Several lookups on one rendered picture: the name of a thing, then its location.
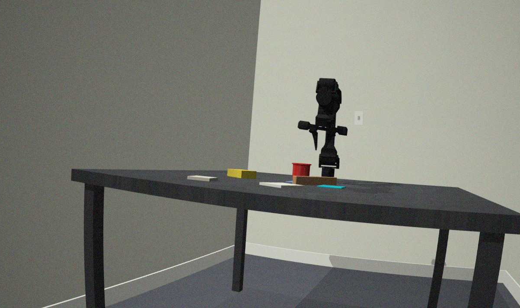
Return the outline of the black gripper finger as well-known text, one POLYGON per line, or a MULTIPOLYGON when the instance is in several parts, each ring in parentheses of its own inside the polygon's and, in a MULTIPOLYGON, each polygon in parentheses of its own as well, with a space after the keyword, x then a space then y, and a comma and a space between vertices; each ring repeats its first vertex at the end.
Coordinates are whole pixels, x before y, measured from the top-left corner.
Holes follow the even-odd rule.
POLYGON ((317 137, 318 137, 318 132, 315 132, 315 131, 312 131, 312 130, 309 130, 309 132, 311 134, 313 134, 313 138, 314 138, 314 146, 315 146, 315 150, 316 150, 316 147, 317 147, 317 137))
POLYGON ((335 136, 335 134, 327 133, 326 141, 325 141, 325 145, 324 145, 324 150, 323 150, 323 151, 326 150, 327 145, 328 145, 328 143, 330 142, 330 140, 332 139, 333 136, 335 136))

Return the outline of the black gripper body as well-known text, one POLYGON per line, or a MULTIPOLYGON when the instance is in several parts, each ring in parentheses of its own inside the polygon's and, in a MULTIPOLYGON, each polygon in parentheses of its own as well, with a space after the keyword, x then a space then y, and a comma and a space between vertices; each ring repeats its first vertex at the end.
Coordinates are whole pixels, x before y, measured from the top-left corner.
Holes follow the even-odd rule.
MULTIPOLYGON (((325 109, 325 108, 318 108, 318 112, 319 111, 322 111, 322 114, 327 114, 327 112, 330 112, 331 114, 333 114, 333 110, 329 110, 329 109, 325 109)), ((347 132, 348 132, 348 129, 346 127, 342 127, 342 126, 337 126, 336 127, 332 127, 331 125, 328 126, 328 128, 325 128, 324 126, 316 126, 316 125, 313 125, 311 124, 310 122, 306 122, 306 121, 299 121, 298 122, 298 128, 299 129, 304 129, 304 130, 312 130, 312 131, 317 131, 317 130, 322 130, 322 131, 325 131, 325 132, 329 132, 331 134, 336 134, 336 132, 339 134, 339 135, 347 135, 347 132)))

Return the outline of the tan wooden bar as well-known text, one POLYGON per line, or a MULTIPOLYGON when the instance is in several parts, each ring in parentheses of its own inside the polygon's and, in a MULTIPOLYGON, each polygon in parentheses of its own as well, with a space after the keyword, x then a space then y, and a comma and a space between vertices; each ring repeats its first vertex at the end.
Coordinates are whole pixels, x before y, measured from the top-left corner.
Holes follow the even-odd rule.
POLYGON ((332 176, 293 176, 292 184, 298 185, 336 185, 337 177, 332 176))

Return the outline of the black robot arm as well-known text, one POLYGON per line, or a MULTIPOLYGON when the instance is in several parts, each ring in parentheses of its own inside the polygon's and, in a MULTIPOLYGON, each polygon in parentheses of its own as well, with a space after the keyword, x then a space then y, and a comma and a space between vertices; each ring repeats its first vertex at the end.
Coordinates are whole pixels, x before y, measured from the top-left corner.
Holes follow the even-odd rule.
MULTIPOLYGON (((337 81, 332 78, 320 78, 316 83, 316 93, 316 101, 319 103, 318 108, 333 110, 333 114, 330 112, 322 114, 322 111, 319 111, 316 115, 315 125, 335 127, 336 113, 340 109, 340 104, 342 104, 342 91, 338 88, 337 81)), ((334 177, 335 169, 340 169, 340 158, 335 149, 334 136, 328 143, 326 150, 323 150, 324 147, 319 154, 319 168, 322 168, 322 176, 334 177)))

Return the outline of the yellow rectangular block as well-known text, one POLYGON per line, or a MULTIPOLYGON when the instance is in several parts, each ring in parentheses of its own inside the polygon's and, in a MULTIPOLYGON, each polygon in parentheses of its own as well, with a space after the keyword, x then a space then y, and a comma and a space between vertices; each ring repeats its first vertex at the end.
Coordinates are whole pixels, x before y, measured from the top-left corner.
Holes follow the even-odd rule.
POLYGON ((256 171, 227 169, 227 176, 234 176, 236 178, 256 179, 256 171))

